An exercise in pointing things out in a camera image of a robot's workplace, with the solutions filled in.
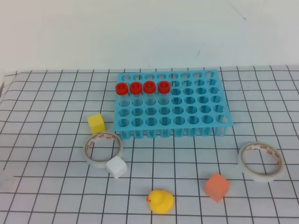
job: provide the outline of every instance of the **red cap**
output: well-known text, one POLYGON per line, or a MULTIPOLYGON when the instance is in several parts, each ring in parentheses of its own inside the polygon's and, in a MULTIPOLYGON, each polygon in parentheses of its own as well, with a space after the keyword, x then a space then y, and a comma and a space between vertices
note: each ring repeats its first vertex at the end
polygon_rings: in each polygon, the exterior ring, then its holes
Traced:
POLYGON ((118 83, 115 86, 117 95, 126 95, 129 92, 128 85, 126 83, 118 83))
POLYGON ((161 81, 158 84, 158 91, 162 94, 167 94, 170 92, 170 83, 167 81, 161 81))
POLYGON ((133 95, 142 93, 142 84, 140 82, 132 82, 130 85, 130 92, 133 95))
POLYGON ((146 81, 143 84, 143 91, 147 94, 152 94, 156 92, 156 83, 153 81, 146 81))

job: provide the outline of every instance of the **white table surface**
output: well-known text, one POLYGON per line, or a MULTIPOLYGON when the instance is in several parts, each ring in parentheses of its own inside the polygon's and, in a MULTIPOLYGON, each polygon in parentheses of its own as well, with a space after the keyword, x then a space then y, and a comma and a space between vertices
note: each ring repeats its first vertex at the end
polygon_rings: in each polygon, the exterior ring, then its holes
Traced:
MULTIPOLYGON (((132 137, 123 142, 128 171, 118 180, 84 161, 80 150, 90 135, 86 118, 100 112, 113 131, 116 77, 139 70, 48 70, 6 77, 13 81, 1 96, 0 170, 14 175, 16 184, 0 192, 0 223, 299 223, 299 66, 216 69, 234 127, 223 137, 132 137), (249 141, 279 149, 287 166, 282 177, 257 183, 242 174, 238 149, 249 141), (215 172, 231 183, 219 203, 203 192, 215 172), (152 189, 176 196, 169 214, 150 212, 145 198, 152 189)), ((101 147, 93 156, 116 152, 112 144, 101 147)), ((271 172, 274 160, 261 155, 247 162, 261 173, 271 172)))

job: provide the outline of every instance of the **masking tape roll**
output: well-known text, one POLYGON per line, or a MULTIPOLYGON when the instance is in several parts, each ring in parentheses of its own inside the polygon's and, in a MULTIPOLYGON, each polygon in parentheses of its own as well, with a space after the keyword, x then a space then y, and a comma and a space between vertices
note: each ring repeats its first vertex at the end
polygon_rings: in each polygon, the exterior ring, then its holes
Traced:
POLYGON ((256 182, 271 182, 281 176, 285 171, 285 162, 282 156, 279 154, 276 148, 270 146, 269 144, 262 142, 251 142, 243 146, 238 155, 238 166, 242 169, 244 174, 249 175, 256 182), (263 175, 256 173, 249 169, 249 167, 244 163, 244 154, 252 152, 252 150, 260 150, 264 153, 271 155, 278 166, 278 170, 269 175, 263 175))
POLYGON ((89 137, 87 143, 83 147, 83 156, 85 157, 85 159, 89 165, 92 165, 96 168, 105 168, 106 163, 108 161, 110 161, 110 160, 106 160, 106 161, 94 160, 94 159, 90 158, 88 155, 89 148, 93 147, 94 143, 96 141, 100 141, 102 139, 116 141, 120 148, 119 152, 117 153, 117 156, 119 156, 120 158, 122 157, 123 145, 122 145, 121 139, 116 134, 111 133, 111 132, 100 132, 98 134, 95 134, 95 135, 89 137))

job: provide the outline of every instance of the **yellow rubber duck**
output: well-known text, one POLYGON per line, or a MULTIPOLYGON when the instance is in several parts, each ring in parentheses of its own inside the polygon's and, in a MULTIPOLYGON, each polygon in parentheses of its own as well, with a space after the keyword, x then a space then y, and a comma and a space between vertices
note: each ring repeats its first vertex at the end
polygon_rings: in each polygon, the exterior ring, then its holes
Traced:
POLYGON ((174 205, 174 197, 166 190, 153 190, 146 198, 149 208, 155 213, 166 214, 174 205))

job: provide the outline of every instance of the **test tube rack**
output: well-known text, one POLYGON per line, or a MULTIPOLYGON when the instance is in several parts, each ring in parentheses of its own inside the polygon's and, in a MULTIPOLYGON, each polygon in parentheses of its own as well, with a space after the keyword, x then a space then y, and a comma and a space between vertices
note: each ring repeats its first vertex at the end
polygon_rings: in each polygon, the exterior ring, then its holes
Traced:
POLYGON ((148 80, 156 86, 166 80, 171 84, 169 102, 161 105, 156 103, 140 106, 130 104, 122 107, 116 98, 114 130, 122 139, 129 139, 131 133, 135 138, 169 137, 171 132, 175 137, 185 133, 188 136, 200 134, 209 136, 214 129, 216 136, 223 136, 226 128, 233 126, 225 93, 222 89, 217 70, 192 70, 150 73, 121 73, 117 82, 125 82, 128 86, 135 81, 142 84, 148 80))

